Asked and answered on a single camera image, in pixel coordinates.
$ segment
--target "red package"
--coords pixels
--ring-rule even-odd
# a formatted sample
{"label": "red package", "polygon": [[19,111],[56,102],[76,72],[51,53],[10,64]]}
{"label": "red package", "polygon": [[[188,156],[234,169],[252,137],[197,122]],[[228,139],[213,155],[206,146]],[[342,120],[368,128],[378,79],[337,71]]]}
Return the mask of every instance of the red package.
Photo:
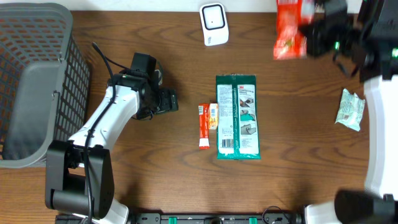
{"label": "red package", "polygon": [[298,27],[311,23],[315,12],[314,0],[277,0],[277,6],[278,38],[274,46],[274,59],[306,56],[307,43]]}
{"label": "red package", "polygon": [[209,104],[208,103],[199,104],[199,127],[200,127],[199,149],[210,148],[208,114],[209,114]]}

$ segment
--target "white background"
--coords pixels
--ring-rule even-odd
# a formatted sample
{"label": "white background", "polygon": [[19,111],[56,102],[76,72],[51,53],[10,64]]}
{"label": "white background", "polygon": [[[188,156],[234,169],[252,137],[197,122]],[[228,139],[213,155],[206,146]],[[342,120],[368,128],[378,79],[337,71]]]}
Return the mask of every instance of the white background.
{"label": "white background", "polygon": [[[197,12],[201,5],[220,2],[227,12],[276,12],[276,0],[0,0],[8,2],[55,2],[69,10]],[[358,13],[362,0],[347,0],[348,12]]]}

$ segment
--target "gray plastic basket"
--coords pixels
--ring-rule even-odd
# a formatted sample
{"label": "gray plastic basket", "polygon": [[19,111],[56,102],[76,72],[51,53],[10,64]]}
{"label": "gray plastic basket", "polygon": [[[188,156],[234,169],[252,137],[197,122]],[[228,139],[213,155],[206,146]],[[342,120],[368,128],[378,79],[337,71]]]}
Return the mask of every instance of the gray plastic basket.
{"label": "gray plastic basket", "polygon": [[59,4],[0,4],[0,167],[45,165],[84,123],[90,71]]}

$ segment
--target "green light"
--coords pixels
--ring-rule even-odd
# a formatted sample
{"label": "green light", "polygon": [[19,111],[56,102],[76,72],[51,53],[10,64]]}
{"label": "green light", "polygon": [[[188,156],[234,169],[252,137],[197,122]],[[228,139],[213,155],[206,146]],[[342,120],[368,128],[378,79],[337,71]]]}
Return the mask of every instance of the green light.
{"label": "green light", "polygon": [[338,42],[338,41],[335,42],[335,49],[336,50],[340,49],[340,42]]}
{"label": "green light", "polygon": [[398,58],[398,49],[392,49],[392,57]]}

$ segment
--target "small white packet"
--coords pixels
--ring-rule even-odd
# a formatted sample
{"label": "small white packet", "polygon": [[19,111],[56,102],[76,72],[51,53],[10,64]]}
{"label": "small white packet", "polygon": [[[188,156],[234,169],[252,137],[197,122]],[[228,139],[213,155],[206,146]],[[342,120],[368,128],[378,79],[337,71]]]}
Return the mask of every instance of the small white packet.
{"label": "small white packet", "polygon": [[351,95],[347,89],[344,89],[335,123],[341,123],[355,131],[359,131],[364,108],[365,100],[359,99],[355,93]]}

